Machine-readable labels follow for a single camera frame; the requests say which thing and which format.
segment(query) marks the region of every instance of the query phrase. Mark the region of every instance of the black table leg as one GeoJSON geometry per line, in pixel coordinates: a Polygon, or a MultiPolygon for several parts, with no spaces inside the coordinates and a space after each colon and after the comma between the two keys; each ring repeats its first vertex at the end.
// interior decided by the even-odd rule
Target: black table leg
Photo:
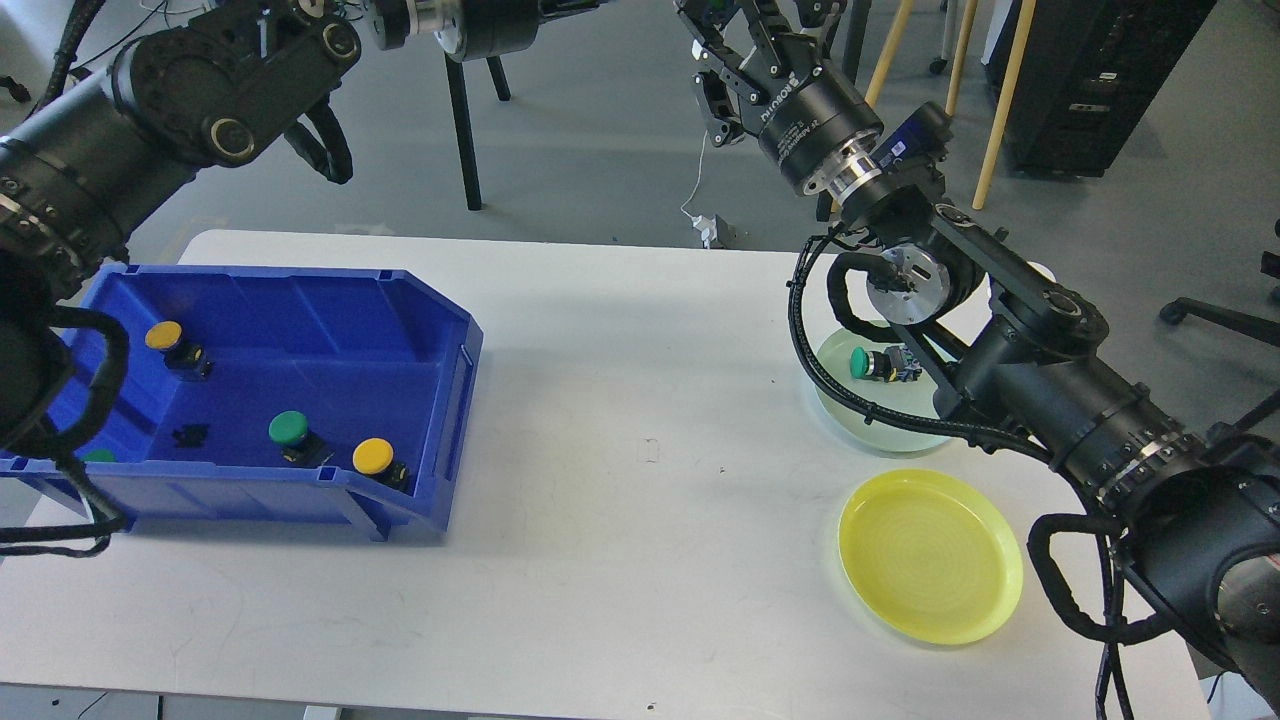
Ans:
{"type": "Polygon", "coordinates": [[[462,64],[444,58],[449,78],[449,102],[453,105],[453,131],[458,136],[458,160],[462,163],[462,188],[467,193],[467,210],[479,210],[480,172],[476,169],[476,145],[471,137],[471,110],[467,108],[467,81],[462,64]]]}

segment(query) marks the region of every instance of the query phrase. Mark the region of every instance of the blue storage bin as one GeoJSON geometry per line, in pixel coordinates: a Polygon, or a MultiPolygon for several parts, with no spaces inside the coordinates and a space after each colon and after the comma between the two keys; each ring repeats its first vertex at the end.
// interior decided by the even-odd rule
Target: blue storage bin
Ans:
{"type": "MultiPolygon", "coordinates": [[[[129,373],[111,418],[81,452],[90,478],[128,514],[147,518],[351,524],[384,541],[415,519],[443,533],[462,455],[483,333],[468,313],[403,270],[113,265],[84,306],[129,332],[129,373]],[[183,382],[142,342],[161,320],[214,361],[206,382],[183,382]],[[334,451],[328,465],[292,466],[268,436],[300,410],[334,451]],[[197,447],[177,442],[207,425],[197,447]],[[352,469],[361,441],[383,437],[408,466],[399,492],[352,469]]],[[[69,332],[74,378],[49,413],[79,416],[101,337],[69,332]]],[[[0,455],[17,477],[83,512],[47,460],[0,455]]]]}

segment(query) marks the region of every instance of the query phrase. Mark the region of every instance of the plastic plate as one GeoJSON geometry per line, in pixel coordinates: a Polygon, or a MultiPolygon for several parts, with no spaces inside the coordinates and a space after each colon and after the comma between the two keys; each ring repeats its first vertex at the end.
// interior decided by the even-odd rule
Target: plastic plate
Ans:
{"type": "MultiPolygon", "coordinates": [[[[877,402],[884,407],[892,407],[893,410],[901,410],[902,413],[910,413],[913,415],[924,415],[927,418],[938,416],[938,414],[933,410],[933,391],[938,389],[938,386],[929,379],[928,374],[924,374],[920,379],[910,383],[855,380],[854,375],[849,372],[849,356],[852,355],[854,348],[859,346],[865,350],[881,351],[887,347],[882,342],[870,342],[867,338],[858,337],[846,329],[838,329],[822,343],[822,347],[818,348],[818,363],[826,368],[840,384],[847,387],[867,400],[870,400],[872,402],[877,402]]],[[[868,425],[863,420],[861,415],[827,397],[827,393],[818,388],[814,388],[814,392],[818,393],[818,400],[822,401],[822,406],[837,423],[840,423],[855,438],[877,450],[884,450],[888,452],[918,452],[922,450],[929,450],[931,447],[937,447],[950,439],[942,436],[927,436],[913,433],[910,430],[900,430],[886,425],[884,423],[872,423],[868,425]]]]}
{"type": "Polygon", "coordinates": [[[933,470],[867,480],[840,516],[840,561],[863,602],[897,630],[936,644],[996,632],[1023,591],[1009,523],[982,493],[933,470]]]}

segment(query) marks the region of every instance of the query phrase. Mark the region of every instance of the office chair wheel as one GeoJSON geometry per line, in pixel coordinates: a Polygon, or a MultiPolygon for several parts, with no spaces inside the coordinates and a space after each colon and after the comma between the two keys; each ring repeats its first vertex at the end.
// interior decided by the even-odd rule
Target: office chair wheel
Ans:
{"type": "Polygon", "coordinates": [[[1187,319],[1187,311],[1179,307],[1176,302],[1170,302],[1160,309],[1160,319],[1166,324],[1176,325],[1187,319]]]}

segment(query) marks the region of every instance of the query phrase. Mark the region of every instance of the table surface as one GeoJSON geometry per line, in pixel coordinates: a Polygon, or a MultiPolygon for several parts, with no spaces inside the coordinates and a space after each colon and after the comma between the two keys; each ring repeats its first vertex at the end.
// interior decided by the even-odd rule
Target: table surface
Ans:
{"type": "MultiPolygon", "coordinates": [[[[211,231],[183,263],[403,268],[476,316],[449,533],[141,524],[99,559],[10,560],[0,682],[593,719],[1093,715],[1100,646],[1025,559],[1011,620],[965,647],[910,641],[852,593],[836,523],[876,474],[961,478],[1020,538],[1075,501],[1009,452],[849,439],[792,355],[792,255],[211,231]]],[[[810,296],[817,342],[835,322],[810,296]]],[[[64,512],[45,500],[32,523],[64,512]]],[[[1089,543],[1055,552],[1097,587],[1089,543]]],[[[1207,717],[1175,635],[1124,660],[1139,717],[1207,717]]]]}

